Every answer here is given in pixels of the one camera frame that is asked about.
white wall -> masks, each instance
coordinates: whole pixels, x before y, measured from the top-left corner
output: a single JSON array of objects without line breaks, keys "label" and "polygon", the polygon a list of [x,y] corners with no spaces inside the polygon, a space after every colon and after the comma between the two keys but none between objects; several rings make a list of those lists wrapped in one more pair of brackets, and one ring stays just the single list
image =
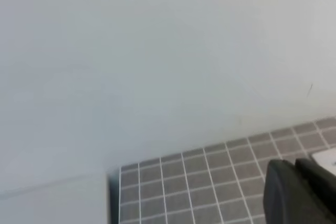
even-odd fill
[{"label": "white wall", "polygon": [[334,4],[0,0],[0,191],[335,113]]},{"label": "white wall", "polygon": [[105,176],[81,177],[0,197],[0,222],[108,224]]}]

gray tile floor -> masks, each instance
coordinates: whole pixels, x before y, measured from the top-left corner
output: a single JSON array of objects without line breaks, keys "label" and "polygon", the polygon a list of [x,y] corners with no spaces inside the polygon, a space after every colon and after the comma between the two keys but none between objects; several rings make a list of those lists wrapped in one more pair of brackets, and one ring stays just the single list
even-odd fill
[{"label": "gray tile floor", "polygon": [[124,166],[119,223],[265,223],[268,162],[335,146],[336,118],[327,118]]}]

tile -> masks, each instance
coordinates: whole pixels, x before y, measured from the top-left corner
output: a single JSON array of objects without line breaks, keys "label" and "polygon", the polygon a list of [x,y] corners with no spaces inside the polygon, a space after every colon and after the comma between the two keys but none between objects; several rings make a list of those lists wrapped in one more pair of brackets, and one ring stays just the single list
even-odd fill
[{"label": "tile", "polygon": [[318,133],[300,136],[301,144],[305,149],[311,149],[319,146],[324,146],[324,142]]},{"label": "tile", "polygon": [[161,168],[154,166],[150,168],[140,169],[140,182],[149,182],[152,180],[161,179]]},{"label": "tile", "polygon": [[184,168],[182,161],[174,163],[162,164],[162,175],[164,178],[184,175]]},{"label": "tile", "polygon": [[184,167],[187,173],[198,172],[200,170],[207,170],[205,157],[193,157],[184,160]]},{"label": "tile", "polygon": [[139,203],[127,204],[120,207],[120,221],[139,218]]},{"label": "tile", "polygon": [[277,148],[281,154],[297,152],[301,150],[301,146],[295,137],[275,141],[275,144],[277,145]]},{"label": "tile", "polygon": [[231,221],[248,217],[243,200],[223,203],[220,205],[220,209],[224,221]]},{"label": "tile", "polygon": [[316,121],[316,125],[320,129],[336,127],[336,119],[335,118],[321,119],[321,120]]},{"label": "tile", "polygon": [[165,199],[166,199],[167,212],[190,208],[190,200],[188,193],[166,196]]},{"label": "tile", "polygon": [[264,214],[263,197],[255,197],[246,199],[247,207],[252,216]]},{"label": "tile", "polygon": [[285,128],[285,129],[279,129],[276,131],[272,131],[271,135],[273,139],[281,138],[281,137],[287,137],[287,136],[293,136],[293,130],[291,128]]},{"label": "tile", "polygon": [[204,154],[202,148],[198,148],[198,149],[194,149],[194,150],[182,153],[183,157],[192,157],[192,156],[202,155],[202,154]]},{"label": "tile", "polygon": [[260,143],[260,142],[265,142],[265,141],[271,141],[271,137],[269,133],[261,133],[258,135],[250,136],[248,138],[250,143],[255,144],[255,143]]},{"label": "tile", "polygon": [[151,219],[141,220],[141,224],[166,224],[166,216],[158,216]]},{"label": "tile", "polygon": [[229,150],[232,163],[237,164],[241,162],[254,161],[253,153],[250,146]]},{"label": "tile", "polygon": [[141,217],[164,214],[163,198],[151,199],[141,202]]},{"label": "tile", "polygon": [[194,210],[195,224],[217,224],[220,223],[218,207],[206,207]]},{"label": "tile", "polygon": [[187,190],[187,184],[185,181],[185,177],[165,179],[163,181],[163,184],[164,184],[165,194],[172,194],[178,191]]},{"label": "tile", "polygon": [[131,164],[131,165],[125,165],[123,167],[121,167],[121,171],[122,172],[126,172],[128,170],[134,170],[134,169],[138,169],[138,164]]},{"label": "tile", "polygon": [[253,218],[253,224],[266,224],[265,217]]},{"label": "tile", "polygon": [[264,181],[262,178],[251,179],[240,182],[244,196],[252,196],[264,193]]},{"label": "tile", "polygon": [[139,167],[146,167],[146,166],[150,166],[150,165],[158,165],[160,164],[160,159],[159,158],[155,158],[155,159],[151,159],[151,160],[146,160],[143,161],[139,164]]},{"label": "tile", "polygon": [[275,158],[268,158],[268,159],[263,159],[263,160],[258,161],[260,169],[261,169],[261,171],[263,172],[264,175],[266,175],[268,163],[272,159],[275,159]]},{"label": "tile", "polygon": [[253,145],[252,150],[257,159],[278,155],[273,143]]},{"label": "tile", "polygon": [[167,215],[168,224],[194,224],[191,211]]},{"label": "tile", "polygon": [[193,207],[216,203],[213,188],[191,191],[190,198]]},{"label": "tile", "polygon": [[242,197],[237,183],[215,186],[218,202]]},{"label": "tile", "polygon": [[169,155],[169,156],[161,157],[161,162],[164,163],[164,162],[179,160],[181,158],[182,158],[181,153],[177,153],[177,154],[172,154],[172,155]]},{"label": "tile", "polygon": [[294,154],[288,154],[283,155],[282,159],[288,160],[289,162],[295,163],[295,160],[297,158],[307,158],[304,152],[294,153]]},{"label": "tile", "polygon": [[304,123],[294,127],[294,130],[297,134],[307,133],[315,131],[316,127],[313,123]]},{"label": "tile", "polygon": [[230,165],[230,159],[227,155],[227,152],[208,154],[206,155],[206,159],[208,161],[209,168]]},{"label": "tile", "polygon": [[141,185],[140,195],[141,200],[163,195],[162,182]]},{"label": "tile", "polygon": [[134,186],[131,188],[121,190],[121,195],[120,195],[121,203],[136,201],[136,200],[139,200],[139,187],[138,186]]},{"label": "tile", "polygon": [[137,185],[139,182],[139,173],[138,171],[127,172],[121,174],[121,187]]},{"label": "tile", "polygon": [[328,144],[336,144],[336,129],[325,131],[322,135]]},{"label": "tile", "polygon": [[230,148],[235,148],[238,146],[243,146],[243,145],[248,145],[247,139],[246,138],[240,138],[236,140],[231,140],[226,143],[226,146],[228,149]]},{"label": "tile", "polygon": [[238,179],[261,176],[256,162],[245,165],[235,165],[234,168]]},{"label": "tile", "polygon": [[225,143],[220,143],[220,144],[214,144],[214,145],[207,146],[204,148],[204,151],[206,153],[209,153],[209,152],[224,151],[225,149],[226,149]]},{"label": "tile", "polygon": [[224,182],[235,181],[236,177],[232,167],[225,167],[217,170],[211,170],[212,182],[216,185]]},{"label": "tile", "polygon": [[189,189],[210,186],[211,180],[209,172],[187,175]]}]

scuff mark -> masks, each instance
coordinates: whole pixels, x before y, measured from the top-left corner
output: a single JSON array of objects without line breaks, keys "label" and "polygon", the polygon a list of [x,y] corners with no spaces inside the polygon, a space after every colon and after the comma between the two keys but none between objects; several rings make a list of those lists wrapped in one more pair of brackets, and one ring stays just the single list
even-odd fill
[{"label": "scuff mark", "polygon": [[308,98],[308,96],[310,95],[310,91],[311,91],[312,88],[313,88],[313,83],[311,84],[310,89],[308,90],[307,98]]}]

white object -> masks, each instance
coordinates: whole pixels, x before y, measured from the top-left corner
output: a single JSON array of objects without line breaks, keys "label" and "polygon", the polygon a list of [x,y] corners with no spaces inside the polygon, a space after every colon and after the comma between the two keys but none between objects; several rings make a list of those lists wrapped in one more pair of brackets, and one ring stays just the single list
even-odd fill
[{"label": "white object", "polygon": [[312,158],[324,169],[336,175],[336,148],[314,153]]},{"label": "white object", "polygon": [[107,224],[105,176],[81,177],[0,196],[0,223]]}]

